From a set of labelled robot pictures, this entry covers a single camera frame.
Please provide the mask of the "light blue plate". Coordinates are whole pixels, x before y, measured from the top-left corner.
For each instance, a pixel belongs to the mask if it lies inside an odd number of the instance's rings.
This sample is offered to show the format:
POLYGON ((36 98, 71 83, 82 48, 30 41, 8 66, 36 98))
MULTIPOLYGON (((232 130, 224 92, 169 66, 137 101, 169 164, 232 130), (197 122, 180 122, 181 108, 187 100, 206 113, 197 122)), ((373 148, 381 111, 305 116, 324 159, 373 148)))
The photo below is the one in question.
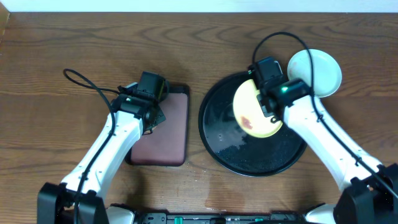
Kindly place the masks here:
MULTIPOLYGON (((337 61, 324 51, 310 49, 315 77, 315 95, 325 98, 334 94, 342 82, 342 72, 337 61)), ((306 50, 297 52, 287 66, 289 80, 299 78, 311 86, 310 58, 306 50)))

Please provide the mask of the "yellow plate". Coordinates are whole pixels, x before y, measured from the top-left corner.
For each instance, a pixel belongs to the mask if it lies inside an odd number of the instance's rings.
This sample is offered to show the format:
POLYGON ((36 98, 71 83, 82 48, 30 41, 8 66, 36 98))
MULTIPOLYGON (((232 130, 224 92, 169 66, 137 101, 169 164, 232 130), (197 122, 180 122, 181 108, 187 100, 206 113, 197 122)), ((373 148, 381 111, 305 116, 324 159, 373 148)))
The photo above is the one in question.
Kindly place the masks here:
POLYGON ((264 116, 257 100, 259 94, 253 79, 244 81, 234 94, 233 113, 244 132, 255 138, 268 138, 278 132, 283 123, 272 123, 275 116, 264 116))

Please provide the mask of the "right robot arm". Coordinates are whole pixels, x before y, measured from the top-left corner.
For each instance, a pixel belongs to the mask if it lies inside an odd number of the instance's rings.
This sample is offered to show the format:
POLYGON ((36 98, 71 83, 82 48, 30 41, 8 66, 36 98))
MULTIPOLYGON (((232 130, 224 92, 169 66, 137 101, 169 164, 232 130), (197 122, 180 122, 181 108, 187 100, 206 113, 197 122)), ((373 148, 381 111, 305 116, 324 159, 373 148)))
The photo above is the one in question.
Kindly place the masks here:
POLYGON ((339 190, 335 205, 305 214, 309 223, 397 223, 397 164, 362 149, 300 79, 258 84, 262 108, 297 133, 324 163, 339 190))

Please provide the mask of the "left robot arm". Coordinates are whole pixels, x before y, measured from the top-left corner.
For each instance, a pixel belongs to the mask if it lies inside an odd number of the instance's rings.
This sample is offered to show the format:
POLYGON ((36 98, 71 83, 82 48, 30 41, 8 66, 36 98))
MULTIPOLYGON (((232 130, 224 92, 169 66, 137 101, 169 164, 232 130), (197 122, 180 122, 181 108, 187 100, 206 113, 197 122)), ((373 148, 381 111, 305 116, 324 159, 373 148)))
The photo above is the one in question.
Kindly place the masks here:
POLYGON ((46 183, 37 198, 37 223, 133 223, 135 214, 104 199, 122 161, 162 113, 158 102, 119 95, 108 103, 105 126, 60 184, 46 183))

